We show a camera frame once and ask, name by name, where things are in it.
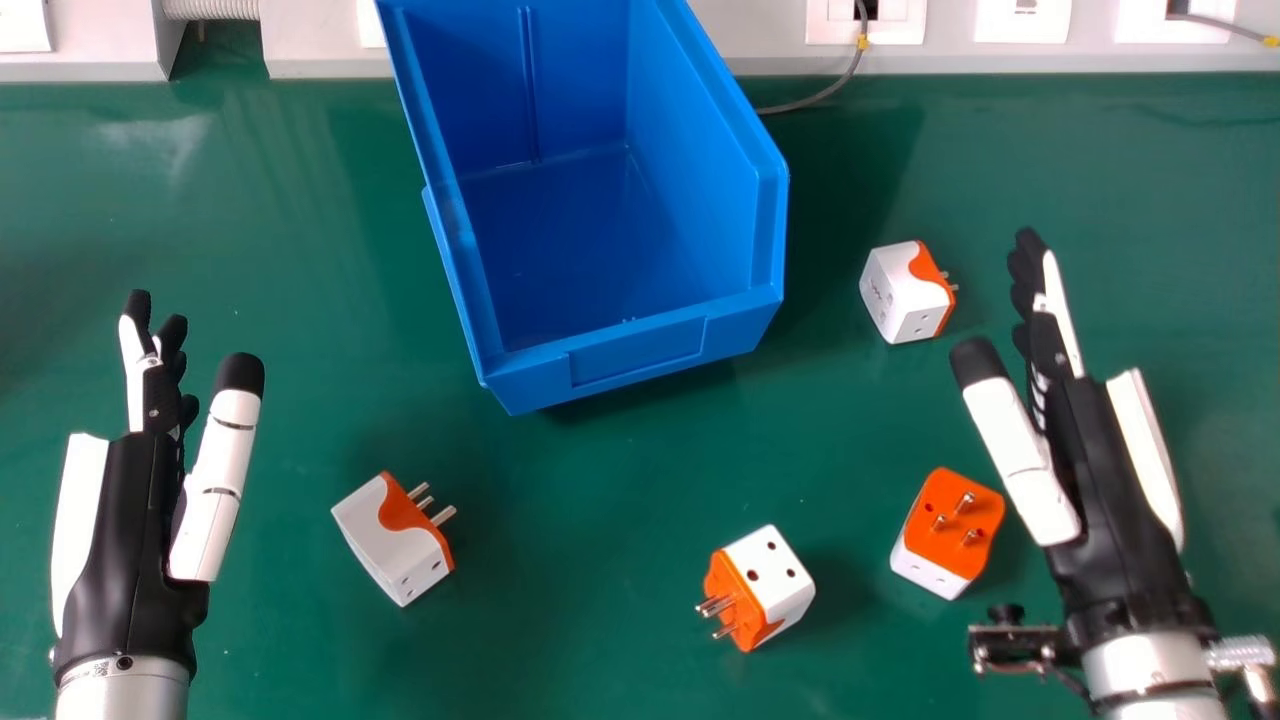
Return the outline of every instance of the robotic hand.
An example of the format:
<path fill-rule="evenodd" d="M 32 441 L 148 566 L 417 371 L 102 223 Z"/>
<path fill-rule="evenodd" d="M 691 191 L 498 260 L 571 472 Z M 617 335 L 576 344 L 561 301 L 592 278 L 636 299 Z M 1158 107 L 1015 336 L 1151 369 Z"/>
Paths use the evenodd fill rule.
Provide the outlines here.
<path fill-rule="evenodd" d="M 1018 233 L 1009 272 L 1030 415 L 987 340 L 956 345 L 951 366 L 1044 552 L 1064 624 L 1027 626 L 1021 607 L 991 609 L 992 625 L 969 628 L 974 671 L 1052 673 L 1112 720 L 1225 720 L 1213 676 L 1239 673 L 1254 717 L 1280 719 L 1271 643 L 1221 638 L 1192 592 L 1178 483 L 1142 373 L 1106 383 L 1085 373 L 1057 260 L 1034 231 Z"/>
<path fill-rule="evenodd" d="M 200 405 L 178 389 L 187 319 L 152 336 L 151 296 L 120 315 L 129 433 L 70 436 L 50 568 L 50 653 L 59 720 L 173 720 L 187 715 L 196 671 L 192 632 L 239 510 L 265 370 L 252 355 L 223 360 L 195 469 L 183 441 Z"/>

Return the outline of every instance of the white adapter body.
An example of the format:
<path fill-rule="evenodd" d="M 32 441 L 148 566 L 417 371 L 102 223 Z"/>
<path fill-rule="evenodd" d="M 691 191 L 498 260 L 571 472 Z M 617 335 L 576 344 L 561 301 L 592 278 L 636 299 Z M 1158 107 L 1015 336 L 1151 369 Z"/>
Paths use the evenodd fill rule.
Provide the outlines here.
<path fill-rule="evenodd" d="M 369 480 L 333 506 L 347 544 L 396 605 L 404 607 L 453 571 L 453 552 L 439 525 L 453 516 L 448 506 L 434 518 L 425 511 L 428 486 L 412 493 L 390 473 Z"/>
<path fill-rule="evenodd" d="M 918 240 L 872 250 L 858 290 L 891 345 L 937 337 L 956 304 L 955 286 Z"/>
<path fill-rule="evenodd" d="M 703 592 L 695 610 L 721 624 L 712 638 L 732 637 L 750 652 L 795 625 L 817 588 L 782 533 L 765 525 L 712 553 Z"/>

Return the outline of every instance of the black knob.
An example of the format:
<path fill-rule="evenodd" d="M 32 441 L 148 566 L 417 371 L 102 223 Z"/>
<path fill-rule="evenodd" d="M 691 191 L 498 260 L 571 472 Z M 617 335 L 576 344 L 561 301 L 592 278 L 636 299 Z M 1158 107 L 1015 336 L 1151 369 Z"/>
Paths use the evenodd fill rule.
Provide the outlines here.
<path fill-rule="evenodd" d="M 987 618 L 997 625 L 1021 625 L 1027 616 L 1027 609 L 1021 605 L 992 605 L 987 609 Z"/>

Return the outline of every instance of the white wall outlet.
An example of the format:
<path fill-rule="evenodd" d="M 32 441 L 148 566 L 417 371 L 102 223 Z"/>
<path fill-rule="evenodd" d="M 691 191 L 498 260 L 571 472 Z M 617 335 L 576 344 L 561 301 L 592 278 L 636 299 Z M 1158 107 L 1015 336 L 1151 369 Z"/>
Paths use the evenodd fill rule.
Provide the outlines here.
<path fill-rule="evenodd" d="M 1170 20 L 1167 0 L 1119 0 L 1117 44 L 1225 45 L 1231 33 L 1185 20 Z M 1190 0 L 1190 14 L 1220 20 L 1235 19 L 1235 0 Z"/>
<path fill-rule="evenodd" d="M 387 47 L 383 19 L 378 17 L 374 0 L 356 0 L 356 28 L 360 31 L 361 47 Z"/>
<path fill-rule="evenodd" d="M 51 53 L 45 0 L 0 0 L 0 53 Z"/>
<path fill-rule="evenodd" d="M 978 0 L 974 42 L 1062 45 L 1071 32 L 1071 0 Z"/>
<path fill-rule="evenodd" d="M 808 0 L 806 45 L 854 45 L 861 23 L 854 0 Z M 927 0 L 879 0 L 878 17 L 868 24 L 872 45 L 923 45 Z"/>

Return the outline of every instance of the robot's right hand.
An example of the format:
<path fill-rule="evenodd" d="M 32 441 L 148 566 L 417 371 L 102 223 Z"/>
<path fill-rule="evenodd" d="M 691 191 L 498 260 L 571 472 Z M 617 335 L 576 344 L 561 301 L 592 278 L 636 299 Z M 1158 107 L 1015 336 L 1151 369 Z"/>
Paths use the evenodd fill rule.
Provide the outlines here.
<path fill-rule="evenodd" d="M 184 697 L 192 632 L 207 614 L 248 470 L 261 360 L 237 354 L 220 365 L 187 474 L 186 430 L 198 414 L 178 387 L 187 320 L 174 315 L 151 334 L 150 316 L 150 295 L 134 291 L 119 319 L 129 433 L 111 442 L 77 433 L 67 448 L 50 566 L 59 715 L 72 684 L 131 674 L 165 675 Z"/>

